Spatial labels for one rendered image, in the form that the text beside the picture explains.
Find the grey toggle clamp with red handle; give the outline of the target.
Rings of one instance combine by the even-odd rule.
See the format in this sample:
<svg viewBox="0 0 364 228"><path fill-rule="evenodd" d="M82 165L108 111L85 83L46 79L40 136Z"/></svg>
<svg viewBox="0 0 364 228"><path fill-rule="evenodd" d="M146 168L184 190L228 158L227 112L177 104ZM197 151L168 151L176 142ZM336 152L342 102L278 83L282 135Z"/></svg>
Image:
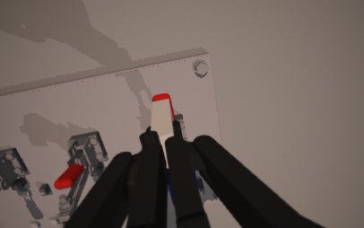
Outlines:
<svg viewBox="0 0 364 228"><path fill-rule="evenodd" d="M99 161L106 160L107 156L99 131L71 136L68 140L68 147L67 153L70 158L66 163L68 169L54 184L56 189L67 189L71 187L67 197L65 195L59 197L60 202L58 204L58 209L60 212L57 218L60 223L67 222L72 216L78 207L77 205L89 174L94 175ZM81 175L82 173L83 175ZM73 197L74 199L71 199Z"/></svg>

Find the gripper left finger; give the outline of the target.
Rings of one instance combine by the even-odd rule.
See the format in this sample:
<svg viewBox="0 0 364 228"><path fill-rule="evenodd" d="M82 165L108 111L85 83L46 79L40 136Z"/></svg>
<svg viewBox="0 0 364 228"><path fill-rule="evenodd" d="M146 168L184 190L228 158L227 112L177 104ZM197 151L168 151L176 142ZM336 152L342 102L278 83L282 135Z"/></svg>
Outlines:
<svg viewBox="0 0 364 228"><path fill-rule="evenodd" d="M63 228L122 228L126 218L126 228L167 228L169 166L160 101L152 102L151 125L139 138L142 151L117 154Z"/></svg>

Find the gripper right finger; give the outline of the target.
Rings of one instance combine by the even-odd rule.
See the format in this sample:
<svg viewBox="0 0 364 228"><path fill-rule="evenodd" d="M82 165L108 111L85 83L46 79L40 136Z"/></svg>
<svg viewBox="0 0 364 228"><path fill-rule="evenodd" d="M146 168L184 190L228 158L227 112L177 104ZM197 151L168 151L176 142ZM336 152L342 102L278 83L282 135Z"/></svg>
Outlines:
<svg viewBox="0 0 364 228"><path fill-rule="evenodd" d="M211 228L193 171L242 228L325 228L300 215L211 136L184 140L169 99L160 101L160 111L177 228Z"/></svg>

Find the beige fixture plate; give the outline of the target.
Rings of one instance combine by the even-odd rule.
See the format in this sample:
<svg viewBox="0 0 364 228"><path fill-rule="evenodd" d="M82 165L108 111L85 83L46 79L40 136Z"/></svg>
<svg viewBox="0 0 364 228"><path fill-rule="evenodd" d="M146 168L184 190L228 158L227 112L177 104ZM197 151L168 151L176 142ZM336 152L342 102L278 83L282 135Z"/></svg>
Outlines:
<svg viewBox="0 0 364 228"><path fill-rule="evenodd" d="M204 60L205 75L194 65ZM68 169L68 140L99 131L107 152L103 171L119 153L142 151L139 136L152 122L152 98L167 93L174 115L182 114L188 142L211 136L221 146L221 129L212 70L205 52L142 66L51 83L0 94L0 151L16 148L27 167L19 178L23 189L0 191L0 222L4 228L63 228L51 224L59 214L55 181ZM51 190L42 197L39 189ZM27 197L24 189L30 189Z"/></svg>

